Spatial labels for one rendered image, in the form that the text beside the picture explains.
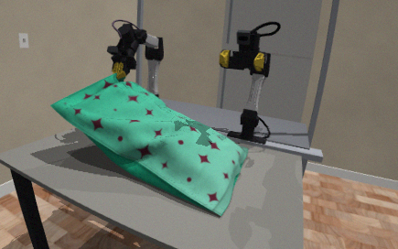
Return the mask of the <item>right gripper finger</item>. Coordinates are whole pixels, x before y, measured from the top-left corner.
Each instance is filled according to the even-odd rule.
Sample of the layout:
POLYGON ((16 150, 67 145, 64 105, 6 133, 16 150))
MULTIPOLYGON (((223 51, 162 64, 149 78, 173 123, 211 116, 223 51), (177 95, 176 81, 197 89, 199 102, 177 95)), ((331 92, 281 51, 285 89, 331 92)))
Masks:
POLYGON ((115 73, 118 71, 118 68, 119 68, 119 63, 116 62, 116 63, 113 65, 113 70, 112 70, 113 74, 115 74, 115 73), (116 67, 115 67, 115 66, 116 66, 116 67))
POLYGON ((123 71, 123 66, 124 66, 123 63, 121 62, 119 64, 119 68, 118 68, 117 75, 116 75, 117 79, 121 79, 123 77, 126 77, 126 74, 123 71))

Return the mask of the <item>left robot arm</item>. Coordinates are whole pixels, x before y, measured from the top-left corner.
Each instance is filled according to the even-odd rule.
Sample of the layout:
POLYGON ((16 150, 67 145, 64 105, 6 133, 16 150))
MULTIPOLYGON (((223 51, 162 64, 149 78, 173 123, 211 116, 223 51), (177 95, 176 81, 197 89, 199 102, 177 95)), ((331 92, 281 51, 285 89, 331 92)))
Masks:
MULTIPOLYGON (((251 30, 238 30, 237 31, 237 44, 239 45, 239 51, 244 52, 245 50, 259 51, 260 34, 257 31, 251 33, 251 30), (255 35, 254 35, 255 33, 255 35), (254 44, 253 44, 254 43, 254 44), (254 46, 254 47, 253 47, 254 46)), ((264 71, 257 71, 254 69, 250 70, 252 75, 252 88, 248 103, 246 104, 241 114, 241 125, 242 132, 230 131, 227 136, 239 138, 247 141, 252 141, 260 144, 265 144, 267 138, 255 136, 254 128, 259 123, 258 115, 258 102, 262 85, 264 84, 265 77, 268 78, 269 70, 268 63, 270 63, 271 53, 266 53, 267 61, 265 62, 264 71), (262 75, 263 74, 263 75, 262 75), (257 102, 258 101, 258 102, 257 102), (256 115, 256 116, 255 116, 256 115), (254 124, 254 125, 253 125, 254 124)))

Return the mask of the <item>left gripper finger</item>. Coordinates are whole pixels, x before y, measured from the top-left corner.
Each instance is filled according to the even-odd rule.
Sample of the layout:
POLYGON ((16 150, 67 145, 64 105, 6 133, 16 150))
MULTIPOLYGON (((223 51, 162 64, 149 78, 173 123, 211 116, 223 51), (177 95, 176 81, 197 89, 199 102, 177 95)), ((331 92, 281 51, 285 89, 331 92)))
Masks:
POLYGON ((264 68, 264 58, 263 53, 258 53, 254 59, 253 65, 257 71, 261 71, 264 68))
POLYGON ((219 64, 221 64, 221 66, 223 66, 223 67, 228 68, 229 56, 230 56, 230 51, 229 50, 224 50, 222 53, 220 53, 219 64))

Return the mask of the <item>green pillowcase with star pattern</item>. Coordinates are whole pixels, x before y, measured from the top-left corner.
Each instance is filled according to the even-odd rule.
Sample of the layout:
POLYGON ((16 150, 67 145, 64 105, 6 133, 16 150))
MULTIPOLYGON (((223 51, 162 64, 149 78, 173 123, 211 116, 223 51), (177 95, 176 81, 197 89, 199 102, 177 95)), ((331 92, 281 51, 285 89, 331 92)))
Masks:
POLYGON ((51 105, 116 165, 220 216, 248 148, 166 106, 117 72, 51 105))

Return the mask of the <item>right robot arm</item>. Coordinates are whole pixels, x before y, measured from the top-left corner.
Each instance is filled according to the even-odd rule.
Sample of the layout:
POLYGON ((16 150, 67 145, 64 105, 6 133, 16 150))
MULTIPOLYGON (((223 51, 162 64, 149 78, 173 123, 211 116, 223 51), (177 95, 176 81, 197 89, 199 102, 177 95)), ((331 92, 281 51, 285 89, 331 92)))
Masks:
POLYGON ((157 80, 160 61, 164 58, 163 39, 155 38, 147 34, 143 29, 133 29, 132 24, 123 24, 118 28, 118 31, 121 32, 123 41, 120 40, 117 46, 108 46, 107 52, 112 55, 126 56, 128 53, 124 48, 132 49, 135 54, 139 44, 145 45, 145 58, 148 60, 148 83, 146 90, 159 97, 157 80), (159 49, 149 48, 147 45, 154 45, 153 48, 159 46, 159 49))

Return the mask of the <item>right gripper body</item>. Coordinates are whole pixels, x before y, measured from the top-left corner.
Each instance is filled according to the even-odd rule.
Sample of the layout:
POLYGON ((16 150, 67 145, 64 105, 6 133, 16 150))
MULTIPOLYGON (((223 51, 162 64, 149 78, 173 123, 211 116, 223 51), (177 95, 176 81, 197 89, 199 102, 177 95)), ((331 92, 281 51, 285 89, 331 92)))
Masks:
POLYGON ((128 55, 122 55, 122 56, 118 56, 118 55, 113 55, 111 57, 112 61, 113 61, 113 65, 118 62, 118 63, 123 63, 123 71, 125 72, 126 76, 130 73, 130 70, 135 70, 136 69, 136 61, 134 59, 134 51, 129 49, 129 48, 124 48, 126 49, 126 51, 128 52, 128 55), (133 56, 133 57, 131 57, 133 56), (128 61, 127 61, 128 60, 128 61), (127 65, 126 65, 126 64, 127 65))

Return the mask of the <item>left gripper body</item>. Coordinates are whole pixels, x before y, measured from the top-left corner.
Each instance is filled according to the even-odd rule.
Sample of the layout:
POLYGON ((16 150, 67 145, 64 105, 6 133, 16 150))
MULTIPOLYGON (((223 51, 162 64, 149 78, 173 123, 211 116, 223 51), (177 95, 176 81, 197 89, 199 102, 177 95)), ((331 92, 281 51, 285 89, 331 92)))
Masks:
POLYGON ((223 67, 224 69, 235 69, 235 70, 244 70, 244 69, 255 70, 253 61, 258 53, 263 53, 264 66, 265 66, 265 60, 266 60, 265 52, 251 51, 251 50, 245 50, 245 52, 242 52, 240 50, 240 51, 233 51, 232 52, 233 56, 231 56, 231 51, 230 51, 228 68, 223 66, 221 67, 223 67))

